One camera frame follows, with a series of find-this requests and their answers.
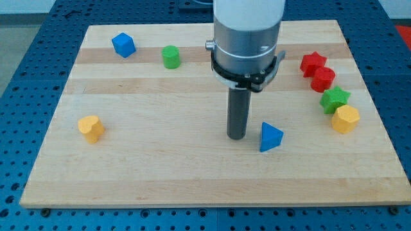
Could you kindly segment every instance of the yellow block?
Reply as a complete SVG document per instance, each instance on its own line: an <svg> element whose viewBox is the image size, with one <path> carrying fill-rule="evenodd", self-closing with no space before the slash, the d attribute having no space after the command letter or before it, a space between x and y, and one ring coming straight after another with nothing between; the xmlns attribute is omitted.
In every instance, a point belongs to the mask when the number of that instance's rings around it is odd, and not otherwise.
<svg viewBox="0 0 411 231"><path fill-rule="evenodd" d="M98 137L105 131L100 118L96 115L81 118L78 121L78 129L84 135L85 140L90 144L97 142Z"/></svg>
<svg viewBox="0 0 411 231"><path fill-rule="evenodd" d="M360 121L360 113L357 108L344 105L339 108L334 113L331 120L334 130L345 134L349 133L357 126Z"/></svg>

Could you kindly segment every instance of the green star block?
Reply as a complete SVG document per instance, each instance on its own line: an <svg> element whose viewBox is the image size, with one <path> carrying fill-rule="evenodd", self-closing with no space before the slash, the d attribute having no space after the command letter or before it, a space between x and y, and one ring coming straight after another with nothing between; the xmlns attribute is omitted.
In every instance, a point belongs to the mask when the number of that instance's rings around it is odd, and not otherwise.
<svg viewBox="0 0 411 231"><path fill-rule="evenodd" d="M325 90L320 100L324 114L332 114L337 108L346 105L350 95L350 92L342 90L339 86L335 86L332 90Z"/></svg>

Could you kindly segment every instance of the green block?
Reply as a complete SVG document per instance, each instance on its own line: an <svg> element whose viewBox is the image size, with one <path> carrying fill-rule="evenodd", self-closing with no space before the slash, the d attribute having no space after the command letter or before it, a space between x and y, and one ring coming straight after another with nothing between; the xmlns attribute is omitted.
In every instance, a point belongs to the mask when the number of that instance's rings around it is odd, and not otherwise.
<svg viewBox="0 0 411 231"><path fill-rule="evenodd" d="M176 69L180 66L180 52L175 46L166 46L161 51L164 67Z"/></svg>
<svg viewBox="0 0 411 231"><path fill-rule="evenodd" d="M346 105L350 95L350 92L342 90L339 86L325 90L320 100L324 114L333 114L337 108Z"/></svg>

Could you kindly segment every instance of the wooden board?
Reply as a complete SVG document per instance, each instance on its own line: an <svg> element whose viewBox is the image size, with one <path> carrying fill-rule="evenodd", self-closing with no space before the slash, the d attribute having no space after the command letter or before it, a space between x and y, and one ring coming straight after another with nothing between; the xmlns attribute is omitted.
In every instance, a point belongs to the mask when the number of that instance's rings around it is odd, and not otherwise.
<svg viewBox="0 0 411 231"><path fill-rule="evenodd" d="M110 39L139 46L127 59ZM27 208L392 205L411 187L336 21L283 22L276 79L252 95L246 138L225 133L227 88L212 74L210 24L90 26L21 198ZM182 65L162 66L162 47ZM299 64L318 51L350 91L361 121L341 135ZM77 120L106 132L86 143ZM261 123L285 132L259 152Z"/></svg>

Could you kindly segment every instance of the toy block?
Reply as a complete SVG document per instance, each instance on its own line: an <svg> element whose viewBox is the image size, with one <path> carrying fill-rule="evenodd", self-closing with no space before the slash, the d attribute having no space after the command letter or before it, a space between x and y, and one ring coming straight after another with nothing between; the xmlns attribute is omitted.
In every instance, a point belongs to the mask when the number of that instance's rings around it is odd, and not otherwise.
<svg viewBox="0 0 411 231"><path fill-rule="evenodd" d="M86 116L78 121L78 129L89 144L94 144L104 133L105 129L96 115Z"/></svg>
<svg viewBox="0 0 411 231"><path fill-rule="evenodd" d="M324 108L324 114L332 114L335 110L348 103L351 93L342 90L339 86L332 90L325 90L320 104Z"/></svg>
<svg viewBox="0 0 411 231"><path fill-rule="evenodd" d="M328 90L333 84L335 72L328 67L319 67L314 72L314 78L311 82L311 88L316 92L323 93Z"/></svg>
<svg viewBox="0 0 411 231"><path fill-rule="evenodd" d="M136 51L133 38L126 33L120 33L114 37L111 42L113 43L116 53L121 55L123 58L129 57Z"/></svg>
<svg viewBox="0 0 411 231"><path fill-rule="evenodd" d="M344 105L339 108L334 113L331 120L334 130L345 134L349 133L357 126L360 121L360 113L357 108Z"/></svg>
<svg viewBox="0 0 411 231"><path fill-rule="evenodd" d="M316 51L310 55L304 55L300 65L300 70L304 72L304 77L313 77L314 72L319 67L324 67L327 57L321 56Z"/></svg>
<svg viewBox="0 0 411 231"><path fill-rule="evenodd" d="M166 46L161 51L164 67L176 69L180 66L180 52L176 46Z"/></svg>
<svg viewBox="0 0 411 231"><path fill-rule="evenodd" d="M259 151L264 152L281 144L284 132L274 128L266 122L261 125L261 137Z"/></svg>

